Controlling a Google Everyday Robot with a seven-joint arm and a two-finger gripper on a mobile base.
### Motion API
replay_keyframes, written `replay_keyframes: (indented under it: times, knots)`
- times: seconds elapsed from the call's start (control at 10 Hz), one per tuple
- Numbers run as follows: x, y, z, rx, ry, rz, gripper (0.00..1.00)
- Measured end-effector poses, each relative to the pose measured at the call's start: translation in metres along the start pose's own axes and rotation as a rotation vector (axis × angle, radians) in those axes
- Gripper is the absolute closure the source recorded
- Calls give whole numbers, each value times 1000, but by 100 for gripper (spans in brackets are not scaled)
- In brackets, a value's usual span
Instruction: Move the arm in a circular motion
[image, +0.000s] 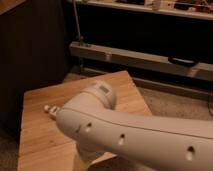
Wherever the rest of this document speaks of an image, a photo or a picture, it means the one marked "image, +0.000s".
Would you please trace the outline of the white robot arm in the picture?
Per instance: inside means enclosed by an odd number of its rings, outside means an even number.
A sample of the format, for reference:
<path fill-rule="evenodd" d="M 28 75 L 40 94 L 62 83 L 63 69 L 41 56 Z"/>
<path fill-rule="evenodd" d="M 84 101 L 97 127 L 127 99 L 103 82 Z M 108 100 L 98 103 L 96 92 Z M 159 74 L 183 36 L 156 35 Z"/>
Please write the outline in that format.
<path fill-rule="evenodd" d="M 97 80 L 44 111 L 76 142 L 83 167 L 110 152 L 158 171 L 213 171 L 213 122 L 131 115 L 115 106 L 113 87 Z"/>

